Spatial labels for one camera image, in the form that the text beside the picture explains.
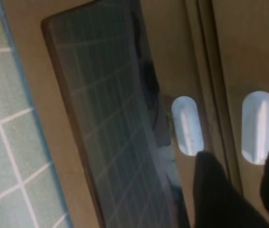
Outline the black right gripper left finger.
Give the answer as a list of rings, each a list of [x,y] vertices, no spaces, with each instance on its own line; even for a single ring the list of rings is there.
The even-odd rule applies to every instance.
[[[269,228],[269,222],[238,193],[209,152],[197,154],[193,199],[197,228]]]

